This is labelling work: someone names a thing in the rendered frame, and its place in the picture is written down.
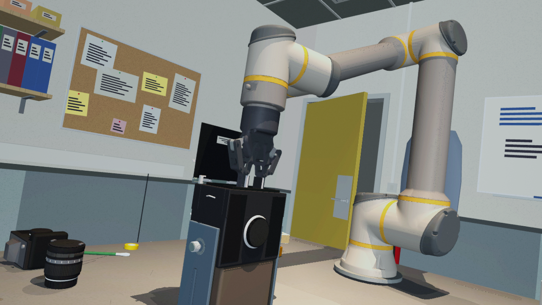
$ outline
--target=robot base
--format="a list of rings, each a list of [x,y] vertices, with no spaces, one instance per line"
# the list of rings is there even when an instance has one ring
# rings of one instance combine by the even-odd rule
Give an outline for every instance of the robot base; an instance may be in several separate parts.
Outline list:
[[[358,280],[364,281],[364,282],[371,282],[371,283],[378,283],[378,284],[396,284],[396,283],[399,283],[399,282],[401,282],[403,280],[403,275],[400,274],[399,272],[397,272],[397,275],[395,277],[390,277],[390,278],[373,277],[373,276],[368,276],[368,275],[357,274],[357,273],[354,273],[352,271],[348,271],[348,270],[344,269],[340,265],[340,260],[335,262],[335,266],[333,267],[333,269],[338,274],[340,274],[340,275],[342,275],[344,277],[351,278],[351,279],[358,279]]]

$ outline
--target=wooden shelf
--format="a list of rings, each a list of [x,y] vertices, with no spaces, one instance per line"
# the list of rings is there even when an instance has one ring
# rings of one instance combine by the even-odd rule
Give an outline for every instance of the wooden shelf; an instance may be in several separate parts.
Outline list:
[[[0,93],[9,94],[16,97],[27,97],[27,96],[35,96],[33,100],[46,100],[51,99],[53,96],[51,94],[47,93],[41,93],[34,90],[28,90],[24,88],[19,88],[15,86],[10,86],[7,84],[0,84]]]
[[[40,38],[49,41],[63,35],[66,32],[65,30],[52,26],[49,23],[39,21],[5,7],[0,7],[0,24],[8,28],[28,33],[32,36],[41,32],[41,30],[47,30],[48,32],[45,35],[40,36]]]

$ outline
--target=yellow sticky note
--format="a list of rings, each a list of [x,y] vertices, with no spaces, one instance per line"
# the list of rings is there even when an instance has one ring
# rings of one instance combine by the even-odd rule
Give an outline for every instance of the yellow sticky note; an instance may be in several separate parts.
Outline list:
[[[68,102],[66,103],[66,113],[87,116],[88,96],[88,93],[70,90],[68,92]]]
[[[141,90],[166,96],[167,78],[154,75],[149,72],[143,72],[143,82],[141,82]]]

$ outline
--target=ceiling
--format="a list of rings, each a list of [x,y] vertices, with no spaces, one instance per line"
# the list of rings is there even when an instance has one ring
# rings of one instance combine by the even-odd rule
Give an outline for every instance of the ceiling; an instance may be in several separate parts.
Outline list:
[[[421,0],[257,0],[296,29]]]

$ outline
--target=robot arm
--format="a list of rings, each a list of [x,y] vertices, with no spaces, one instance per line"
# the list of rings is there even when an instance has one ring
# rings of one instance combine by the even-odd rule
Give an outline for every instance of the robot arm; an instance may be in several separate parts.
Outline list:
[[[288,97],[307,94],[328,97],[342,80],[381,69],[391,71],[416,65],[432,57],[455,61],[455,79],[457,56],[466,49],[465,33],[453,20],[328,56],[295,43],[294,32],[286,27],[256,28],[250,38],[241,93],[244,107],[241,139],[229,143],[230,167],[238,172],[237,185],[246,186],[252,165],[262,187],[263,179],[273,174],[281,154],[274,148],[273,137],[278,132],[280,112],[285,109]],[[453,99],[451,89],[446,99],[450,95]]]

